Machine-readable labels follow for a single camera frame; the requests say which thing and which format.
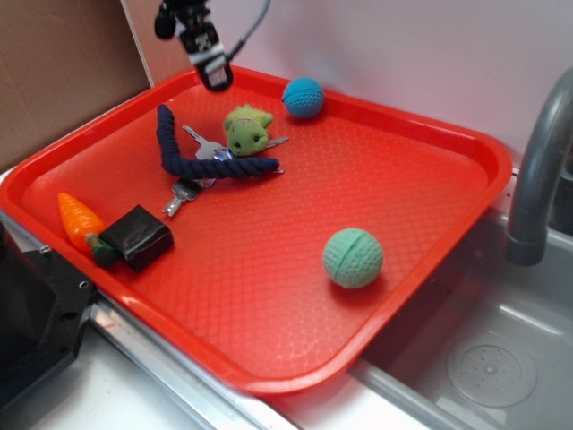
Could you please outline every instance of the rubber ball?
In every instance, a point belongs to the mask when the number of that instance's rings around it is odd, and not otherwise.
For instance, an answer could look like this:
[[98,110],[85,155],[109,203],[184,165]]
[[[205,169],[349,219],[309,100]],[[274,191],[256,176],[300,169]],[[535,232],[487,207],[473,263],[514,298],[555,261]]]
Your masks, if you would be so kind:
[[299,119],[309,119],[321,112],[324,105],[324,91],[314,79],[298,78],[286,86],[282,102],[290,115]]
[[322,261],[335,284],[343,288],[361,288],[373,282],[380,273],[384,251],[367,231],[347,228],[329,240]]

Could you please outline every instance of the orange carrot toy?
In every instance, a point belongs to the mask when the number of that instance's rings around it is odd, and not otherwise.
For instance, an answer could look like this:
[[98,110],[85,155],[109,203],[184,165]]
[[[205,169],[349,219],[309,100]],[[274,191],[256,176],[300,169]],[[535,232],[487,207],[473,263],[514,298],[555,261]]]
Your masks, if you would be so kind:
[[98,215],[68,193],[59,193],[57,200],[65,234],[72,244],[82,251],[91,251],[99,266],[107,267],[116,262],[119,253],[99,239],[106,226]]

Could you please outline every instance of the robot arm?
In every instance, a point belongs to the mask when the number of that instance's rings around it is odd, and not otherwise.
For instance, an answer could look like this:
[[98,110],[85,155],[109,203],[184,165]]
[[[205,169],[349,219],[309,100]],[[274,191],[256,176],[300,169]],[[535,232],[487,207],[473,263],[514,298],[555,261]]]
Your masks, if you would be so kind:
[[261,23],[270,0],[266,0],[261,15],[230,54],[225,53],[215,26],[206,21],[210,14],[207,1],[163,0],[155,19],[155,34],[161,39],[171,39],[176,34],[203,85],[212,91],[223,91],[233,82],[231,59]]

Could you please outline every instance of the gray faucet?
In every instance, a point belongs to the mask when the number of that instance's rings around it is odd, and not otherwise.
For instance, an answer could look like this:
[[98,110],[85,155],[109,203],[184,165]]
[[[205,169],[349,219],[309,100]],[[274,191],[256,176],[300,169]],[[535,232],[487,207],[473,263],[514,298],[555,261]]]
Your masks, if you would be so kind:
[[509,211],[505,257],[543,259],[547,227],[573,235],[573,68],[557,81],[527,145]]

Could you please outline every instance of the sink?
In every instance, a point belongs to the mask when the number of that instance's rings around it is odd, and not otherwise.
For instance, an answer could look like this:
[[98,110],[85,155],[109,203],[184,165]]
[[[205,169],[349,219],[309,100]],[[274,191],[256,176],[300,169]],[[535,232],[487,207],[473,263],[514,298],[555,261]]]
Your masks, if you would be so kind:
[[362,355],[367,383],[435,428],[573,422],[573,241],[551,231],[543,261],[519,267],[506,222],[490,209]]

